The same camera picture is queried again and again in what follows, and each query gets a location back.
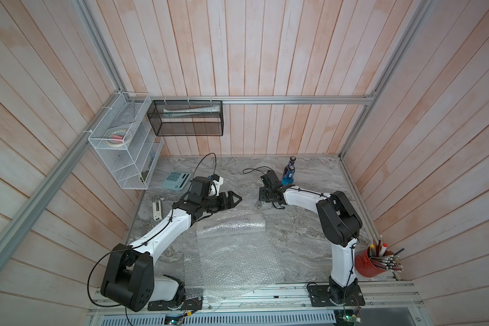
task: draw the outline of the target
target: robotic arm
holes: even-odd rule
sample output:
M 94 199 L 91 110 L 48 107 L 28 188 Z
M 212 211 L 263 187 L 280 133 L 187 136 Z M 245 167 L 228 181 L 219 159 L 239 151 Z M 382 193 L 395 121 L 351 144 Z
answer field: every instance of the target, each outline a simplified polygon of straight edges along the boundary
M 362 305 L 364 299 L 356 295 L 360 294 L 360 289 L 353 268 L 362 222 L 346 195 L 343 192 L 316 193 L 294 185 L 282 186 L 271 170 L 261 179 L 264 184 L 259 189 L 261 201 L 296 205 L 316 212 L 324 235 L 332 242 L 333 267 L 327 298 L 325 300 L 318 294 L 316 302 L 321 303 L 320 306 L 329 302 L 342 305 L 349 302 L 350 296 L 356 296 Z M 173 277 L 155 277 L 154 264 L 174 239 L 194 223 L 241 202 L 242 198 L 232 191 L 220 193 L 222 183 L 223 178 L 216 174 L 195 177 L 191 190 L 172 205 L 172 210 L 159 224 L 128 246 L 118 244 L 111 251 L 101 295 L 133 311 L 140 311 L 148 302 L 158 300 L 169 302 L 171 309 L 183 305 L 183 283 Z
M 259 200 L 295 205 L 319 215 L 324 236 L 332 243 L 332 272 L 328 288 L 329 299 L 342 305 L 355 294 L 363 302 L 355 275 L 355 245 L 362 221 L 343 192 L 317 193 L 288 184 L 283 186 L 274 171 L 261 176 L 264 187 L 259 188 Z
M 157 300 L 182 305 L 184 291 L 178 290 L 181 282 L 172 277 L 154 277 L 154 264 L 174 239 L 195 222 L 241 202 L 242 198 L 232 191 L 228 195 L 219 193 L 222 183 L 223 178 L 216 174 L 195 177 L 191 190 L 172 205 L 159 224 L 128 246 L 118 244 L 109 258 L 101 294 L 133 311 Z

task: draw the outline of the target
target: gray marble surface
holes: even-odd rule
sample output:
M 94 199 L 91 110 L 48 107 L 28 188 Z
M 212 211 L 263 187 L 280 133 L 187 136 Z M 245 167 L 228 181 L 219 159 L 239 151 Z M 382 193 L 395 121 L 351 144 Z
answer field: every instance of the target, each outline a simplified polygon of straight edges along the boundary
M 168 213 L 174 201 L 188 189 L 175 192 L 162 187 L 162 183 L 171 171 L 193 172 L 200 158 L 160 158 L 157 162 L 149 190 L 147 190 L 137 219 L 134 222 L 129 242 L 140 238 L 156 222 L 152 219 L 152 201 L 162 199 L 163 212 Z M 331 243 L 324 237 L 317 214 L 300 207 L 287 206 L 285 210 L 277 210 L 270 203 L 258 201 L 259 187 L 262 186 L 259 172 L 243 174 L 247 167 L 269 166 L 281 177 L 288 157 L 263 156 L 263 157 L 223 157 L 217 158 L 216 174 L 225 180 L 221 191 L 232 190 L 243 197 L 243 201 L 232 210 L 220 212 L 213 219 L 231 218 L 250 212 L 260 213 L 264 219 L 264 229 L 268 241 L 271 244 L 273 254 L 277 258 L 280 275 L 277 282 L 325 282 L 328 279 L 332 267 Z M 298 157 L 295 162 L 296 173 L 294 183 L 301 188 L 316 192 L 334 192 L 340 190 L 352 202 L 358 211 L 357 203 L 352 199 L 344 176 L 335 156 L 308 156 Z M 196 175 L 208 176 L 214 169 L 214 159 L 207 157 L 199 166 Z M 200 254 L 202 249 L 198 247 L 197 234 L 203 223 L 209 223 L 209 218 L 196 223 L 189 230 L 179 236 L 171 246 L 163 253 L 157 264 L 156 273 L 170 274 L 186 281 L 188 287 L 203 287 L 203 278 L 200 274 L 213 271 L 200 271 L 202 266 Z M 232 237 L 227 238 L 227 245 L 232 245 Z M 365 231 L 361 229 L 357 252 L 366 249 L 370 240 Z M 358 275 L 359 280 L 366 278 Z M 236 282 L 242 278 L 236 276 Z

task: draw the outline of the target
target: wood plank wall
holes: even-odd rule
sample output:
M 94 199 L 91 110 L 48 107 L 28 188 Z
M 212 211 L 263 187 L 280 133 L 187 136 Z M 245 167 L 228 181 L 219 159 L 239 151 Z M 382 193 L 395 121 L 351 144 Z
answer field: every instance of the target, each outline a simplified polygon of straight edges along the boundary
M 129 91 L 364 95 L 414 0 L 89 0 Z M 339 153 L 358 105 L 231 105 L 222 137 L 166 137 L 163 155 Z
M 437 3 L 345 160 L 435 325 L 489 324 L 489 0 Z
M 0 233 L 114 89 L 72 2 L 0 1 Z M 1 272 L 0 325 L 81 324 L 136 201 L 87 151 Z

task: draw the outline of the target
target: wall shelf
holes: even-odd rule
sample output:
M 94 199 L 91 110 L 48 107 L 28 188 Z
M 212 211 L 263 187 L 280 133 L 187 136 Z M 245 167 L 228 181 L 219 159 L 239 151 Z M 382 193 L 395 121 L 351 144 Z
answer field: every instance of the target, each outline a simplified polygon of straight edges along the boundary
M 109 107 L 89 142 L 122 189 L 148 189 L 164 141 L 156 135 L 145 113 L 148 94 L 121 93 Z

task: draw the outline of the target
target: calculator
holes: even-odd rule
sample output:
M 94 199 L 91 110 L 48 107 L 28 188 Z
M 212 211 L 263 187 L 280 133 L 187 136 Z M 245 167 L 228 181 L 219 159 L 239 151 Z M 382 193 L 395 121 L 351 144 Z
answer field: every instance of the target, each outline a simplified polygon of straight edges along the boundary
M 191 173 L 172 171 L 167 179 L 163 181 L 163 187 L 172 190 L 181 190 L 185 187 L 190 179 Z

